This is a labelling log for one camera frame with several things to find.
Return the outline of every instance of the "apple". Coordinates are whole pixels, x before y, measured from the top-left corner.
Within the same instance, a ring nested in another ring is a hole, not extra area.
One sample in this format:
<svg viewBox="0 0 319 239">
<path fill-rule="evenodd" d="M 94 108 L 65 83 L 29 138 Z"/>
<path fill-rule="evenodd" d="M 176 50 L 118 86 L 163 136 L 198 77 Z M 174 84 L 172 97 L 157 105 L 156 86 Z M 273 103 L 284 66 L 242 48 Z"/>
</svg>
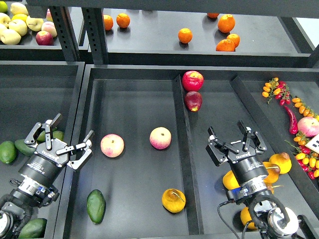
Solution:
<svg viewBox="0 0 319 239">
<path fill-rule="evenodd" d="M 117 134 L 108 134 L 101 140 L 101 151 L 110 158 L 119 156 L 124 149 L 124 141 Z"/>
<path fill-rule="evenodd" d="M 50 32 L 39 31 L 35 36 L 35 41 L 39 46 L 53 46 L 54 40 Z"/>
<path fill-rule="evenodd" d="M 21 40 L 21 36 L 15 30 L 5 29 L 1 32 L 0 39 L 5 45 L 17 45 Z"/>
<path fill-rule="evenodd" d="M 0 24 L 3 24 L 8 28 L 10 21 L 11 19 L 7 14 L 0 12 Z"/>
<path fill-rule="evenodd" d="M 319 122 L 313 117 L 303 117 L 297 127 L 306 137 L 313 137 L 319 133 Z"/>
<path fill-rule="evenodd" d="M 42 24 L 41 31 L 50 32 L 53 38 L 57 36 L 54 23 L 51 21 L 46 21 L 44 24 Z"/>
<path fill-rule="evenodd" d="M 16 19 L 9 22 L 9 29 L 15 30 L 17 33 L 20 34 L 20 36 L 24 36 L 28 32 L 26 23 L 21 19 Z"/>
<path fill-rule="evenodd" d="M 48 11 L 46 12 L 46 19 L 48 21 L 53 21 L 50 9 L 48 9 Z"/>
<path fill-rule="evenodd" d="M 196 112 L 196 111 L 199 111 L 201 104 L 203 103 L 203 98 L 199 92 L 190 91 L 186 94 L 184 101 L 185 101 L 186 107 L 190 111 Z"/>
<path fill-rule="evenodd" d="M 26 9 L 26 6 L 19 3 L 19 2 L 14 2 L 11 4 L 10 12 L 13 15 L 25 14 L 25 15 L 29 16 L 29 13 L 28 13 L 28 10 Z"/>
<path fill-rule="evenodd" d="M 33 18 L 28 16 L 26 18 L 26 25 L 32 30 L 32 31 L 41 31 L 42 24 L 44 23 L 42 18 Z"/>
<path fill-rule="evenodd" d="M 186 91 L 198 91 L 204 84 L 204 77 L 197 71 L 187 71 L 183 75 L 182 85 Z"/>
<path fill-rule="evenodd" d="M 150 142 L 154 148 L 165 149 L 170 145 L 171 134 L 167 128 L 158 127 L 150 134 Z"/>
</svg>

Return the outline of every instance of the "shelf post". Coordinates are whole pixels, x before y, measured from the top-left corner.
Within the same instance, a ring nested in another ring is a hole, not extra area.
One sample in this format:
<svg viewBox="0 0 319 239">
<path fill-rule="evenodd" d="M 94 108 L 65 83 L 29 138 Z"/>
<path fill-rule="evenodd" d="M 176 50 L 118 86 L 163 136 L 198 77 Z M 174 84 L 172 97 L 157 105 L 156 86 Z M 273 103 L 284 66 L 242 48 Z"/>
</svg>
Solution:
<svg viewBox="0 0 319 239">
<path fill-rule="evenodd" d="M 65 61 L 80 61 L 79 47 L 74 34 L 70 12 L 64 6 L 49 7 Z"/>
<path fill-rule="evenodd" d="M 93 63 L 97 65 L 109 63 L 102 11 L 102 8 L 82 8 Z"/>
</svg>

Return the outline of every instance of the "red apple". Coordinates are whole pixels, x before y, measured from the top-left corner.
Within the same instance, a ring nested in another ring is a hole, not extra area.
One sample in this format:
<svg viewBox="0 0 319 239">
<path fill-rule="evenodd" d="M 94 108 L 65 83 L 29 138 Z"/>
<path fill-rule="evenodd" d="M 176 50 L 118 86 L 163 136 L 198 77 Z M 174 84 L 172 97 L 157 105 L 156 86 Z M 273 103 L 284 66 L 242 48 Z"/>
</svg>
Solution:
<svg viewBox="0 0 319 239">
<path fill-rule="evenodd" d="M 204 77 L 197 71 L 187 71 L 181 83 L 186 91 L 198 91 L 204 84 Z"/>
<path fill-rule="evenodd" d="M 124 150 L 124 141 L 117 134 L 108 134 L 101 140 L 101 151 L 110 158 L 119 156 Z"/>
<path fill-rule="evenodd" d="M 313 117 L 302 118 L 297 127 L 306 137 L 313 137 L 319 133 L 319 122 Z"/>
<path fill-rule="evenodd" d="M 39 31 L 35 36 L 36 43 L 40 46 L 53 46 L 54 41 L 50 32 Z"/>
<path fill-rule="evenodd" d="M 171 134 L 167 128 L 158 127 L 153 129 L 150 135 L 150 142 L 154 148 L 165 149 L 170 145 Z"/>
<path fill-rule="evenodd" d="M 201 104 L 203 103 L 203 98 L 199 92 L 190 91 L 186 94 L 184 101 L 185 101 L 186 107 L 190 111 L 196 112 L 196 111 L 199 111 Z"/>
</svg>

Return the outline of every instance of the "orange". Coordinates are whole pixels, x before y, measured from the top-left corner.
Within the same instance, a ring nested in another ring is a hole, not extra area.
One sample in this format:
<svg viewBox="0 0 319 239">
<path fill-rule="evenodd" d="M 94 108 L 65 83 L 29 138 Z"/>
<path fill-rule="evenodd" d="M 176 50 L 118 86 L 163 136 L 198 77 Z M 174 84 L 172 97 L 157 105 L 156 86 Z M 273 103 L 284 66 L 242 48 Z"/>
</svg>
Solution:
<svg viewBox="0 0 319 239">
<path fill-rule="evenodd" d="M 231 14 L 223 15 L 218 21 L 218 29 L 223 33 L 228 33 L 235 27 L 235 19 Z"/>
<path fill-rule="evenodd" d="M 105 30 L 109 31 L 112 29 L 113 27 L 113 19 L 111 16 L 109 15 L 103 15 L 103 19 L 104 19 L 104 28 Z"/>
<path fill-rule="evenodd" d="M 207 16 L 210 18 L 217 18 L 218 15 L 219 15 L 219 13 L 211 13 L 211 12 L 207 14 Z"/>
<path fill-rule="evenodd" d="M 189 30 L 188 28 L 182 28 L 178 32 L 178 38 L 181 43 L 189 43 L 193 38 L 193 33 L 191 33 L 191 30 Z"/>
<path fill-rule="evenodd" d="M 221 40 L 217 46 L 216 51 L 235 51 L 235 43 L 232 40 Z"/>
<path fill-rule="evenodd" d="M 121 28 L 127 28 L 130 25 L 130 22 L 131 22 L 130 17 L 127 14 L 125 14 L 125 13 L 120 13 L 116 17 L 116 23 Z"/>
<path fill-rule="evenodd" d="M 229 34 L 227 36 L 227 39 L 232 40 L 235 43 L 235 47 L 237 47 L 239 45 L 240 42 L 240 37 L 239 35 L 233 33 L 233 34 Z"/>
</svg>

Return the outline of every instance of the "pink apple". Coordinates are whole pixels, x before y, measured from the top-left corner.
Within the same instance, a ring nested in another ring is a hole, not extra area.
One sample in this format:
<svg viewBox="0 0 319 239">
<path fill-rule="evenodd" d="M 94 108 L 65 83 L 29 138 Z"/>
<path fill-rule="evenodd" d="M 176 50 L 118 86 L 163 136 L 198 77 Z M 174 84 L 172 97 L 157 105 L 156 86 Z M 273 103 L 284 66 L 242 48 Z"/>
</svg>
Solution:
<svg viewBox="0 0 319 239">
<path fill-rule="evenodd" d="M 313 137 L 319 133 L 319 122 L 313 117 L 303 117 L 297 127 L 306 137 Z"/>
<path fill-rule="evenodd" d="M 108 134 L 101 140 L 101 151 L 110 158 L 119 156 L 124 150 L 124 141 L 117 134 Z"/>
<path fill-rule="evenodd" d="M 54 23 L 51 21 L 46 21 L 42 24 L 41 31 L 50 32 L 52 37 L 55 38 L 57 36 L 57 32 L 54 26 Z"/>
<path fill-rule="evenodd" d="M 50 32 L 39 31 L 35 36 L 36 43 L 40 46 L 53 46 L 54 41 Z"/>
<path fill-rule="evenodd" d="M 150 135 L 150 142 L 154 148 L 165 149 L 170 145 L 171 134 L 167 128 L 158 127 L 153 129 Z"/>
<path fill-rule="evenodd" d="M 48 9 L 48 11 L 46 12 L 46 19 L 48 21 L 53 21 L 50 9 Z"/>
</svg>

